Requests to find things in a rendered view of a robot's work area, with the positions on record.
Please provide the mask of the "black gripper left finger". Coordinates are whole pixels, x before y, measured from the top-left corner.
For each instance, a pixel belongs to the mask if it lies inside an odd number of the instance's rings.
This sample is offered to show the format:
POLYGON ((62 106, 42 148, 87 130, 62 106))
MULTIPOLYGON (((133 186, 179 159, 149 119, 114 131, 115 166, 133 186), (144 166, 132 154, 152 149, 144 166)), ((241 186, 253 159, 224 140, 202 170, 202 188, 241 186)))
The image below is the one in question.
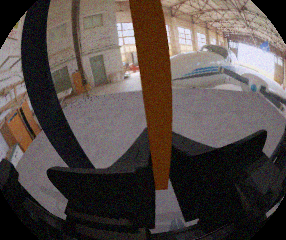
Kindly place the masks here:
POLYGON ((50 167, 47 176, 66 199, 132 205, 148 229, 155 229, 155 179, 147 127, 108 168, 50 167))

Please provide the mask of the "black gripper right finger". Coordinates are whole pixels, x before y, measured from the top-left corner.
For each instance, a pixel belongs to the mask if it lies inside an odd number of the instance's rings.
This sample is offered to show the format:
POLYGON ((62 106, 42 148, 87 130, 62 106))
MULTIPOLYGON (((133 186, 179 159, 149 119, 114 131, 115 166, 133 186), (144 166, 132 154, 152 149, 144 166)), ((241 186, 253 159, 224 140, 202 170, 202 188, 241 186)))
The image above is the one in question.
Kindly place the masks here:
POLYGON ((259 129, 236 143, 214 148, 172 131, 168 179, 174 187, 172 189, 186 223, 198 219, 198 212, 223 173, 254 156, 263 149, 266 140, 267 131, 259 129))

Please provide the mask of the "grey loop with orange handle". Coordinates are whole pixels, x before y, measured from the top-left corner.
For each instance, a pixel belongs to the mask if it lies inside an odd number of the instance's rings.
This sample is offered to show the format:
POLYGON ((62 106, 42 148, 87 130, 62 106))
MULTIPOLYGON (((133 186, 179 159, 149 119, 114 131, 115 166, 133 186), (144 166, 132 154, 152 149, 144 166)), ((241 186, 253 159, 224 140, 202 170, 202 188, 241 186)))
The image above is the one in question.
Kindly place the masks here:
POLYGON ((155 191, 168 188, 172 144, 172 84, 162 1, 130 0, 155 191))

